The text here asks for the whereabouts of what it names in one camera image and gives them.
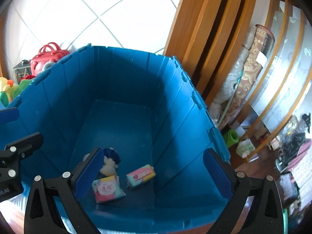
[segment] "pink fabric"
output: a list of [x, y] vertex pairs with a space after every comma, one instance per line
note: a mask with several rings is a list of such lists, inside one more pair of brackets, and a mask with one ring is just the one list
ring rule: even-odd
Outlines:
[[297, 156], [289, 162], [288, 167], [287, 167], [288, 171], [291, 172], [299, 164], [302, 158], [307, 154], [308, 149], [310, 148], [311, 145], [312, 145], [312, 140], [306, 139], [305, 143], [300, 147]]

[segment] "orange ball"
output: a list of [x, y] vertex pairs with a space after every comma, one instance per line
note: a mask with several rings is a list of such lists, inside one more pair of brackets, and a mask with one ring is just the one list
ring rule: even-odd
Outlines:
[[12, 79], [9, 79], [8, 81], [7, 81], [7, 84], [9, 84], [11, 87], [13, 86], [13, 80]]

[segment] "white tiled wall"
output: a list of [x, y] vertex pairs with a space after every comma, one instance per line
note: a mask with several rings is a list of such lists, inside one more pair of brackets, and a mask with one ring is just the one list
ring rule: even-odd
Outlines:
[[4, 30], [8, 74], [56, 42], [74, 51], [88, 43], [162, 54], [179, 0], [13, 0]]

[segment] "blue gripper pad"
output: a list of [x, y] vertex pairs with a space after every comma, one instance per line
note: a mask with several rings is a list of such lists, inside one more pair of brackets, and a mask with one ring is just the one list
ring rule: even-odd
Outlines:
[[18, 116], [19, 111], [15, 107], [0, 110], [0, 125], [17, 120]]
[[103, 162], [104, 151], [100, 148], [95, 148], [87, 159], [80, 162], [73, 170], [71, 187], [73, 188], [76, 200], [79, 200], [87, 195], [92, 182], [103, 166]]
[[221, 158], [213, 149], [206, 149], [202, 155], [202, 160], [222, 197], [230, 200], [234, 194], [233, 180], [230, 179], [221, 166]]

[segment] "bin floor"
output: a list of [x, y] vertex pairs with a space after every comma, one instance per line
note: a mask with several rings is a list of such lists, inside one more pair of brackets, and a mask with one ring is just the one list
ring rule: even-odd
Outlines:
[[[69, 170], [82, 161], [93, 148], [113, 147], [121, 162], [117, 169], [120, 186], [126, 196], [105, 203], [108, 206], [152, 209], [154, 207], [153, 182], [129, 190], [126, 174], [146, 165], [152, 165], [151, 110], [148, 107], [96, 100], [85, 119], [75, 145]], [[86, 200], [96, 203], [89, 191]]]

